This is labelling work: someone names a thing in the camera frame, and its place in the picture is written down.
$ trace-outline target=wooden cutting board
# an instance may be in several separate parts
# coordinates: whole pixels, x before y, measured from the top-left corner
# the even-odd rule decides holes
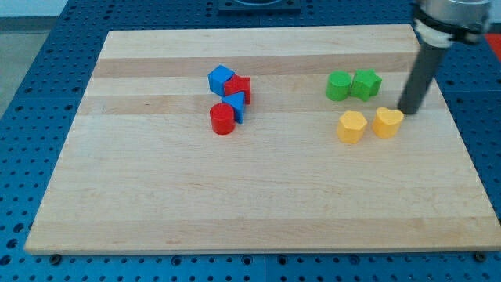
[[[112,31],[25,248],[33,254],[491,250],[501,228],[435,82],[393,139],[338,118],[395,107],[408,25]],[[229,136],[207,74],[251,76]],[[374,68],[378,96],[332,102],[328,73]]]

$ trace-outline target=green block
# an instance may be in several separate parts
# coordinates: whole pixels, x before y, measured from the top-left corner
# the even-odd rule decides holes
[[[345,71],[334,71],[327,80],[327,98],[333,101],[342,101],[350,93],[351,76]]]
[[[357,70],[351,86],[351,96],[367,102],[370,97],[377,95],[381,87],[382,78],[374,70]]]

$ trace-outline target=wooden board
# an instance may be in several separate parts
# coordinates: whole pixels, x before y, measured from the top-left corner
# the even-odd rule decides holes
[[[395,107],[410,26],[112,31],[25,248],[33,254],[491,250],[501,228],[439,88],[393,139],[336,137],[345,110]],[[229,136],[207,74],[251,76]],[[375,68],[368,103],[325,96]]]

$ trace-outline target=yellow block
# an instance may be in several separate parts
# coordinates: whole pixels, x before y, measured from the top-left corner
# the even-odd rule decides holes
[[[362,113],[347,110],[339,118],[336,131],[337,137],[343,143],[355,144],[362,138],[366,126],[367,120]]]
[[[373,131],[380,138],[391,138],[397,134],[403,120],[404,114],[400,110],[389,110],[385,107],[377,108]]]

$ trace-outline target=yellow heart-shaped block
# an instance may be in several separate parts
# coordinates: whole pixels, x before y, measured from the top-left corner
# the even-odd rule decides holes
[[[380,138],[391,138],[397,134],[403,120],[404,114],[400,110],[377,108],[373,121],[373,131]]]

